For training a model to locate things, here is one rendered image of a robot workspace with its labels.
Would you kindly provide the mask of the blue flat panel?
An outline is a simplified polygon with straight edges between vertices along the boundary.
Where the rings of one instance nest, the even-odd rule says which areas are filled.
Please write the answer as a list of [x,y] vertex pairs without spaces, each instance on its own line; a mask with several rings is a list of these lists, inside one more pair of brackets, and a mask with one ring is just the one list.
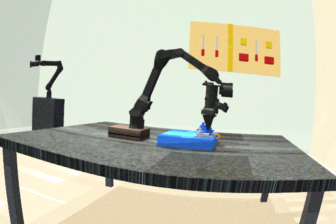
[[218,135],[199,131],[170,130],[157,135],[157,146],[176,147],[194,150],[212,151],[217,143]]

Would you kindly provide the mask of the blue micro servo with orange cable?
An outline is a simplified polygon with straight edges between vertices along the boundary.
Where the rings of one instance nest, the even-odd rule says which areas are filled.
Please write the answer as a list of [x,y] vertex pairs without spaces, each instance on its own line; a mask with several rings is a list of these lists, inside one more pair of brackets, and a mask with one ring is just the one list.
[[216,134],[216,133],[212,133],[214,132],[214,130],[212,130],[212,128],[210,127],[209,130],[207,130],[206,126],[204,125],[204,122],[202,122],[202,125],[200,125],[199,128],[202,128],[202,131],[204,131],[204,133],[208,133],[210,136],[211,134],[215,134],[215,135],[218,135],[219,137],[217,137],[216,139],[220,138],[220,135],[219,134]]

